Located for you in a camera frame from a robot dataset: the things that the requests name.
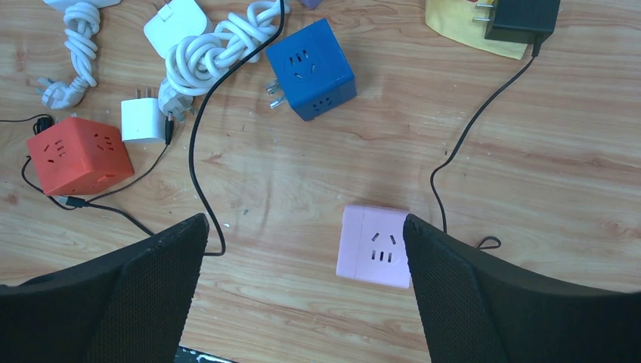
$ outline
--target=white charger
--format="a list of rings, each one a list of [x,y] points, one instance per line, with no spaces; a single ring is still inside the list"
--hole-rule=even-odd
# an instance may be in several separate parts
[[[140,90],[136,90],[136,99],[120,103],[122,141],[138,144],[164,143],[166,117],[158,108],[158,98],[149,97],[149,89],[145,96],[140,98]]]
[[[213,30],[212,21],[194,0],[171,0],[144,25],[144,35],[163,59],[182,39]]]

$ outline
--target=coiled white cable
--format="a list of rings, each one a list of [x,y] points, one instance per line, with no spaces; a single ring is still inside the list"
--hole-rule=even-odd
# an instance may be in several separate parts
[[[286,3],[285,13],[288,14],[290,10]],[[246,17],[229,13],[228,20],[221,21],[213,33],[189,36],[172,47],[165,59],[167,78],[161,84],[159,97],[159,106],[164,114],[172,112],[176,115],[185,110],[184,107],[175,109],[178,104],[175,99],[181,95],[200,96],[207,93],[231,65],[276,32],[278,27],[271,22],[279,16],[278,0],[254,2],[247,8]],[[223,41],[227,41],[226,46],[223,46]],[[259,59],[260,54],[257,54],[249,62],[255,63]],[[167,97],[163,97],[163,90],[168,92]]]
[[[65,10],[63,21],[69,27],[64,30],[68,37],[64,45],[71,53],[71,63],[78,76],[70,85],[39,79],[40,83],[47,86],[42,93],[42,103],[52,110],[75,106],[89,86],[97,85],[92,75],[91,61],[96,59],[98,46],[91,37],[100,31],[100,11],[92,4],[79,2]]]

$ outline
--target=pink power strip cube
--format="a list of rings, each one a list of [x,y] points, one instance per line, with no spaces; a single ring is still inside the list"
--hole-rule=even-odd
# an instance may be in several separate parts
[[[408,213],[376,206],[346,206],[336,275],[407,289],[410,269],[403,224]]]

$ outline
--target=wood grain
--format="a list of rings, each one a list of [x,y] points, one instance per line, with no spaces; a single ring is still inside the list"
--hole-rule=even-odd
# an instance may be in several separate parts
[[[249,2],[199,0],[214,21]],[[476,108],[521,62],[459,45],[423,22],[423,0],[293,2],[286,33],[326,17],[358,81],[353,101],[311,123],[269,109],[268,62],[248,64],[210,101],[197,172],[228,239],[203,262],[182,344],[237,361],[429,361],[411,290],[335,276],[348,203],[405,208],[440,225],[430,172]],[[163,62],[142,33],[151,2],[102,12],[97,88],[74,110],[119,124],[119,102],[156,88]],[[611,290],[641,288],[641,4],[563,0],[541,56],[478,121],[438,177],[453,236],[503,239],[491,253]],[[38,0],[0,4],[2,119],[45,109],[39,76],[71,80],[64,25]],[[105,202],[154,231],[202,204],[182,126],[157,171]],[[66,213],[20,179],[30,124],[0,128],[0,283],[19,284],[144,236],[118,216]],[[142,171],[160,146],[129,145]],[[35,178],[32,170],[28,171]],[[209,249],[218,249],[210,234]]]

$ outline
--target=black cable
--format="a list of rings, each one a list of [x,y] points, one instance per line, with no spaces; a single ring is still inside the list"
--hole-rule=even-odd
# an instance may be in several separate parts
[[[136,227],[140,228],[141,231],[143,231],[144,233],[148,234],[149,236],[153,236],[153,232],[150,231],[149,228],[145,227],[142,223],[140,223],[136,218],[130,216],[127,212],[124,212],[117,208],[112,208],[110,206],[101,206],[99,204],[93,204],[93,203],[87,203],[86,206],[88,208],[102,209],[102,210],[108,210],[110,212],[118,213],[121,216],[127,218],[131,223],[133,223]]]
[[[434,169],[432,172],[432,175],[429,177],[429,184],[432,186],[432,192],[434,192],[434,196],[436,197],[436,201],[438,202],[438,207],[441,209],[441,218],[443,220],[443,232],[447,233],[447,217],[445,216],[445,207],[443,206],[443,202],[441,201],[441,197],[438,195],[438,192],[436,191],[436,186],[434,185],[434,177],[436,176],[436,173],[446,167],[449,163],[452,162],[454,157],[458,154],[460,147],[463,145],[463,141],[465,141],[465,137],[467,137],[467,134],[469,133],[469,130],[474,126],[474,123],[476,120],[481,116],[483,111],[485,111],[486,108],[494,101],[496,97],[498,97],[503,91],[505,91],[508,87],[510,87],[525,71],[530,68],[532,63],[534,62],[534,59],[538,56],[540,51],[540,42],[537,41],[534,43],[534,47],[532,48],[532,59],[516,74],[514,77],[512,77],[509,81],[507,81],[504,85],[502,85],[498,90],[495,91],[495,93],[492,94],[484,103],[483,105],[476,111],[474,116],[471,118],[471,120],[467,123],[467,126],[463,130],[463,133],[459,137],[459,141],[457,141],[457,144],[454,146],[454,149],[450,153],[450,157],[448,157],[447,160],[445,160],[444,163],[442,163],[438,168]],[[489,247],[483,247],[483,244],[488,241],[488,240],[493,240],[497,244]],[[484,238],[481,243],[477,246],[477,248],[481,250],[490,250],[494,248],[499,248],[501,246],[501,241],[494,237],[494,236],[487,236]]]
[[[29,181],[29,179],[27,179],[27,178],[26,178],[25,170],[26,170],[26,166],[28,166],[28,165],[29,165],[29,163],[31,163],[31,157],[26,157],[26,162],[24,163],[24,165],[23,165],[23,167],[22,167],[22,170],[20,171],[20,175],[22,176],[22,179],[23,179],[23,180],[24,180],[24,181],[25,181],[25,182],[26,182],[26,183],[27,183],[31,188],[36,189],[38,192],[40,192],[41,194],[43,194],[43,195],[44,195],[44,194],[45,194],[45,192],[44,192],[41,188],[39,188],[38,186],[34,185],[32,182],[30,182],[30,181]],[[59,202],[58,202],[57,200],[55,200],[55,198],[53,198],[53,197],[49,197],[49,196],[47,196],[47,198],[48,198],[51,202],[53,202],[53,204],[55,204],[56,206],[58,206],[58,207],[60,207],[60,208],[62,208],[62,209],[64,209],[64,210],[75,210],[75,209],[77,209],[77,208],[88,207],[88,208],[102,209],[102,210],[107,210],[107,211],[109,211],[109,212],[118,213],[118,214],[120,214],[121,216],[123,216],[123,217],[127,218],[127,220],[129,220],[131,223],[133,223],[136,227],[140,228],[144,233],[146,233],[146,234],[148,234],[148,235],[150,235],[150,236],[153,236],[153,232],[152,232],[152,231],[150,231],[150,229],[149,229],[149,228],[145,227],[145,226],[144,226],[142,223],[140,223],[136,218],[132,217],[132,216],[131,216],[131,215],[129,215],[127,212],[122,211],[122,210],[120,210],[120,209],[113,208],[113,207],[110,207],[110,206],[102,206],[102,205],[100,205],[100,204],[93,204],[93,203],[89,203],[88,201],[85,201],[84,199],[82,199],[82,198],[78,198],[78,197],[64,197],[64,198],[65,198],[65,203],[59,203]]]
[[[283,32],[284,27],[285,27],[285,1],[280,0],[280,24],[278,25],[278,30],[276,30],[276,33],[274,33],[271,37],[269,37],[269,39],[267,39],[266,42],[262,43],[256,49],[254,49],[254,51],[249,53],[245,58],[241,59],[240,62],[236,63],[236,65],[230,68],[229,71],[227,71],[218,81],[216,81],[216,83],[211,87],[211,89],[205,95],[205,98],[203,99],[203,102],[200,105],[200,109],[198,110],[198,114],[196,115],[196,119],[194,120],[194,128],[191,130],[191,138],[189,140],[189,158],[188,158],[189,176],[191,177],[191,182],[194,184],[194,189],[196,189],[196,193],[198,193],[198,197],[203,202],[203,205],[207,210],[207,214],[209,214],[209,217],[212,219],[212,222],[214,222],[214,226],[216,227],[216,231],[218,232],[218,238],[220,239],[220,242],[221,242],[220,252],[206,252],[205,256],[222,256],[225,254],[225,250],[227,249],[227,247],[225,246],[225,236],[222,233],[220,224],[218,223],[216,215],[214,214],[212,207],[209,205],[209,202],[207,201],[207,198],[205,197],[203,190],[200,188],[200,184],[198,183],[198,178],[196,177],[196,168],[194,166],[194,148],[196,147],[196,135],[198,133],[198,125],[200,124],[200,120],[203,118],[203,113],[205,112],[205,107],[207,106],[207,102],[209,102],[209,99],[212,97],[214,91],[221,85],[221,83],[223,83],[227,78],[229,78],[229,76],[231,76],[234,72],[236,72],[238,68],[240,68],[245,63],[247,63],[249,59],[257,55],[260,51],[265,49],[265,47],[267,47],[274,40],[276,40],[276,38],[278,38],[278,36]]]
[[[51,118],[51,116],[49,116],[46,113],[40,113],[39,115],[31,116],[28,119],[0,119],[0,123],[25,123],[25,122],[31,121],[32,119],[35,119],[37,117],[49,117],[49,118]]]

